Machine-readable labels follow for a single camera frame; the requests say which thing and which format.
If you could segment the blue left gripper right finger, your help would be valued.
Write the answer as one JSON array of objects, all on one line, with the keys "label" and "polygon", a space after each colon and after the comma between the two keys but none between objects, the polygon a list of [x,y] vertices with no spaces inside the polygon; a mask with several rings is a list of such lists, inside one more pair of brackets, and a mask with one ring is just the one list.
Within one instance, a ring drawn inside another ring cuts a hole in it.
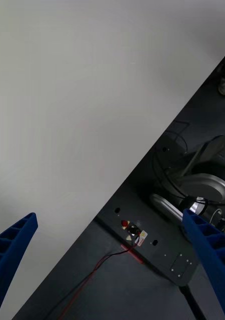
[{"label": "blue left gripper right finger", "polygon": [[189,209],[182,224],[225,315],[225,234]]}]

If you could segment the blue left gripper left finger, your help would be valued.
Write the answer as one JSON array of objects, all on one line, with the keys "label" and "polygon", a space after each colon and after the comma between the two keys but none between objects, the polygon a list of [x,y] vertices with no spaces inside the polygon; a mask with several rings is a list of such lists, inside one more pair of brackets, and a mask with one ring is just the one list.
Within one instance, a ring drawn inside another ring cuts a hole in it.
[{"label": "blue left gripper left finger", "polygon": [[0,234],[0,308],[37,228],[32,212]]}]

